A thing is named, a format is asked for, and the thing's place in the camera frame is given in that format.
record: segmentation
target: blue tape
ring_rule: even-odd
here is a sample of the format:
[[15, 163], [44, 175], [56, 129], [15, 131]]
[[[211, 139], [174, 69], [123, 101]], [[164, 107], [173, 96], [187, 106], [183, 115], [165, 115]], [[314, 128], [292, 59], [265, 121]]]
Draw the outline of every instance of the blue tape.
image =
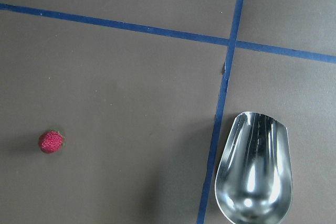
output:
[[235, 46], [237, 41], [241, 11], [243, 8], [244, 0], [236, 0], [235, 11], [233, 15], [233, 21], [231, 26], [230, 32], [230, 39], [227, 47], [227, 53], [225, 58], [225, 65], [224, 65], [224, 74], [222, 77], [222, 82], [220, 85], [219, 90], [219, 97], [218, 97], [218, 104], [216, 109], [216, 116], [215, 116], [215, 123], [212, 132], [212, 138], [210, 143], [210, 150], [207, 162], [207, 170], [206, 176], [203, 184], [202, 195], [201, 195], [201, 202], [200, 207], [198, 209], [198, 216], [197, 216], [197, 224], [203, 224], [205, 219], [206, 208], [209, 200], [209, 193], [211, 187], [212, 176], [215, 167], [215, 159], [219, 141], [219, 134], [221, 132], [221, 125], [222, 125], [222, 118], [224, 113], [224, 106], [227, 94], [227, 88], [229, 83], [229, 77], [231, 73], [231, 66], [233, 62], [233, 56], [235, 52]]
[[31, 15], [37, 15], [37, 16], [43, 16], [43, 17], [49, 17], [49, 18], [69, 20], [69, 21], [74, 21], [74, 22], [81, 22], [81, 23], [97, 25], [97, 26], [107, 26], [107, 27], [113, 27], [117, 29], [138, 31], [138, 32], [147, 33], [147, 34], [155, 34], [155, 35], [161, 35], [161, 36], [166, 36], [166, 37], [199, 41], [199, 42], [211, 43], [211, 44], [216, 44], [216, 45], [223, 45], [223, 46], [228, 45], [228, 39], [225, 39], [225, 38], [218, 38], [218, 37], [193, 34], [193, 33], [185, 33], [182, 31], [174, 31], [174, 30], [156, 28], [156, 27], [151, 27], [151, 26], [142, 26], [142, 25], [118, 22], [118, 21], [108, 20], [108, 19], [86, 17], [86, 16], [81, 16], [81, 15], [53, 12], [50, 10], [42, 10], [42, 9], [35, 9], [35, 8], [29, 8], [29, 7], [24, 7], [24, 6], [16, 6], [16, 5], [7, 5], [7, 4], [1, 4], [1, 3], [0, 3], [0, 9], [9, 10], [12, 12], [17, 12], [17, 13], [24, 13], [24, 14], [31, 14]]
[[297, 57], [297, 58], [302, 58], [302, 59], [317, 60], [317, 61], [323, 61], [323, 62], [328, 62], [328, 63], [336, 63], [336, 56], [318, 54], [315, 52], [307, 52], [307, 51], [300, 51], [300, 50], [294, 50], [294, 49], [289, 49], [289, 48], [267, 46], [267, 45], [245, 42], [245, 41], [237, 41], [236, 47], [254, 50], [254, 51], [260, 51], [260, 52], [270, 52], [272, 54], [278, 54], [278, 55], [287, 55], [287, 56], [292, 56], [292, 57]]

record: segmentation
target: red berry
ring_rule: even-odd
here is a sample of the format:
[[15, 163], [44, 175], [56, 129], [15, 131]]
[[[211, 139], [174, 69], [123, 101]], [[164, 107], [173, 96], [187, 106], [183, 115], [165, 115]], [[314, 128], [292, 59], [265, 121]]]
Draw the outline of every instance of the red berry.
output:
[[38, 139], [38, 146], [44, 153], [58, 151], [63, 143], [63, 136], [57, 131], [47, 131]]

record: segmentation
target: silver scoop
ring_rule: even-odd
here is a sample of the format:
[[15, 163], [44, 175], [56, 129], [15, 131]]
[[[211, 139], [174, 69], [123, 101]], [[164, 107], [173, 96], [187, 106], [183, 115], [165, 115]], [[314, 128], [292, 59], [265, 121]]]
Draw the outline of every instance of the silver scoop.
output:
[[216, 200], [234, 224], [278, 224], [292, 200], [286, 127], [255, 112], [235, 118], [220, 160]]

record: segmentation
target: scoop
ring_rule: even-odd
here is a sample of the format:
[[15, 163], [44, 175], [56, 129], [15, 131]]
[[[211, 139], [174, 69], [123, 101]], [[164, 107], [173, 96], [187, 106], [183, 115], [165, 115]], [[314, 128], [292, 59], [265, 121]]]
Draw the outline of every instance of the scoop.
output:
[[233, 224], [278, 224], [292, 200], [287, 128], [256, 112], [235, 118], [215, 181], [222, 213]]

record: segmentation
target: stainless steel scoop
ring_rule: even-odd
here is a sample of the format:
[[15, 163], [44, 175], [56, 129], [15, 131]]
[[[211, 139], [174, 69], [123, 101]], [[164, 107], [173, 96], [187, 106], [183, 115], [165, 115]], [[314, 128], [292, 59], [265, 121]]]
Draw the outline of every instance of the stainless steel scoop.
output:
[[234, 224], [280, 223], [292, 199], [286, 127], [260, 113], [238, 115], [220, 160], [215, 194]]

